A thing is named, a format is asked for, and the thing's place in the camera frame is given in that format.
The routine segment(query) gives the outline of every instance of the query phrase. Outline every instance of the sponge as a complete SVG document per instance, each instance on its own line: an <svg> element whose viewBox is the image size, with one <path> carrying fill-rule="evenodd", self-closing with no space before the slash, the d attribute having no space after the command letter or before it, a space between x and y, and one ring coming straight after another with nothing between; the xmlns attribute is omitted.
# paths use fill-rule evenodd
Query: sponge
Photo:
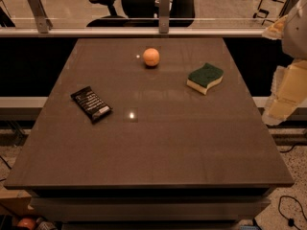
<svg viewBox="0 0 307 230"><path fill-rule="evenodd" d="M202 68L189 74L186 84L206 95L207 90L222 81L224 71L214 65L205 63Z"/></svg>

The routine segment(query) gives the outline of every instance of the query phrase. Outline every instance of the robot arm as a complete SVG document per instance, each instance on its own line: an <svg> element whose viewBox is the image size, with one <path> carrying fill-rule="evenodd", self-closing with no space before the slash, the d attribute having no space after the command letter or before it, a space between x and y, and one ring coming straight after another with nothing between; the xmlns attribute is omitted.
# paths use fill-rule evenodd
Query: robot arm
<svg viewBox="0 0 307 230"><path fill-rule="evenodd" d="M263 36L281 39L283 52L295 59L287 68L277 67L274 73L272 94L262 119L265 124L276 126L287 120L307 98L307 0L299 0Z"/></svg>

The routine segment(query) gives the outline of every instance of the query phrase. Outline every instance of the black wire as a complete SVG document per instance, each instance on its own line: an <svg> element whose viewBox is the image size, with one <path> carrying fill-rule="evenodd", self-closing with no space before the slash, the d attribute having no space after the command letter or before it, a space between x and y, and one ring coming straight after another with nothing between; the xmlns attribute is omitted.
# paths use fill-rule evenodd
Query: black wire
<svg viewBox="0 0 307 230"><path fill-rule="evenodd" d="M280 206L281 206L281 201L282 201L282 198L290 198L292 200L294 200L296 203L298 203L300 209L301 209L301 213L302 215L304 216L305 220L307 221L307 218L306 218L306 215L304 213L304 209L303 209L303 206L301 205L301 203L296 199L294 198L293 196L290 196L290 195L283 195L279 198L279 203L278 203L278 211L279 211L279 214L288 221L288 224L289 226L294 226L297 230L300 230L300 228L298 228L296 225L295 225L295 221L292 219L292 218L287 218L280 210Z"/></svg>
<svg viewBox="0 0 307 230"><path fill-rule="evenodd" d="M0 158L5 163L5 165L11 170L12 167L8 164L8 162L2 156L0 156Z"/></svg>
<svg viewBox="0 0 307 230"><path fill-rule="evenodd" d="M280 153L288 153L290 151L292 151L296 146L307 146L307 143L295 143L294 145L291 146L290 149L287 149L287 150L281 150Z"/></svg>

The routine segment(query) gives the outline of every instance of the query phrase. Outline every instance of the brown tabletop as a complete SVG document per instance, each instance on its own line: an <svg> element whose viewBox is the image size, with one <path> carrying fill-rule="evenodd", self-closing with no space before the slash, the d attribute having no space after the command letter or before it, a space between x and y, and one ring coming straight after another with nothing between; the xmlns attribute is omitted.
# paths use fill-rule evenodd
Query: brown tabletop
<svg viewBox="0 0 307 230"><path fill-rule="evenodd" d="M154 69L142 61L148 47L160 53ZM224 78L203 96L186 79L206 62L222 68ZM95 125L70 98L88 85L113 108ZM100 38L76 44L5 186L257 188L293 183L222 39Z"/></svg>

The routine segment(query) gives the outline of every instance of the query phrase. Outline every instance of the chair armrest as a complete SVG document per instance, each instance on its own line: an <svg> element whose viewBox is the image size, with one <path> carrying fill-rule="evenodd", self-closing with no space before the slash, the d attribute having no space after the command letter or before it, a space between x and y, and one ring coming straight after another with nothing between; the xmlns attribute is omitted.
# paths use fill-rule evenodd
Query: chair armrest
<svg viewBox="0 0 307 230"><path fill-rule="evenodd" d="M89 0L92 4L101 4L105 6L112 6L115 0Z"/></svg>

